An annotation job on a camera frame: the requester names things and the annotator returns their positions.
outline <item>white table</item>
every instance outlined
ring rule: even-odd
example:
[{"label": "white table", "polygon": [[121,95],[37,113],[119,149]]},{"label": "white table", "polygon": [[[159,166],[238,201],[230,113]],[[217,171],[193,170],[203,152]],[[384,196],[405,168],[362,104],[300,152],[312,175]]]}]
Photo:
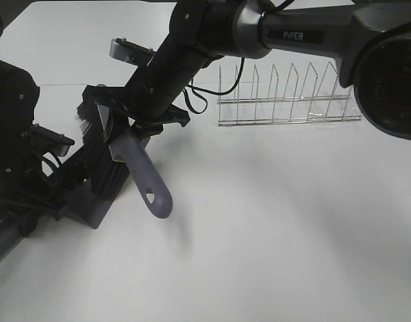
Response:
[{"label": "white table", "polygon": [[[42,86],[36,119],[79,142],[76,84],[122,85],[133,69],[107,58],[110,38],[157,47],[172,6],[35,3],[0,57],[59,84]],[[217,113],[148,147],[169,219],[129,183],[96,231],[41,220],[0,263],[0,322],[411,321],[411,142],[366,122],[218,128]]]}]

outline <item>black bristles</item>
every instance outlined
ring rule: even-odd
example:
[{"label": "black bristles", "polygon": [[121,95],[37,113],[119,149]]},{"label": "black bristles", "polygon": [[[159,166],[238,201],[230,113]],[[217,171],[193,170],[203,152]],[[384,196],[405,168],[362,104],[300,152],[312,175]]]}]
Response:
[{"label": "black bristles", "polygon": [[83,120],[81,130],[92,190],[100,199],[112,200],[119,194],[129,171],[124,163],[113,161],[109,147],[104,143],[97,106],[93,103],[81,104],[77,113]]}]

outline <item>wire rack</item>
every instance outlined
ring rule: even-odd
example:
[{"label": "wire rack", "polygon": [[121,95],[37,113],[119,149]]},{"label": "wire rack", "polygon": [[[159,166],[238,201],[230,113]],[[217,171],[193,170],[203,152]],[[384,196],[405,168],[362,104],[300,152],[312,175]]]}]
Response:
[{"label": "wire rack", "polygon": [[[339,86],[339,75],[332,62],[317,72],[309,62],[302,76],[291,63],[287,79],[282,80],[272,65],[269,81],[261,81],[257,66],[251,81],[241,81],[230,95],[218,98],[219,125],[259,125],[359,121],[361,112],[353,98],[353,88]],[[238,66],[235,67],[235,78]],[[219,90],[222,68],[219,67]]]}]

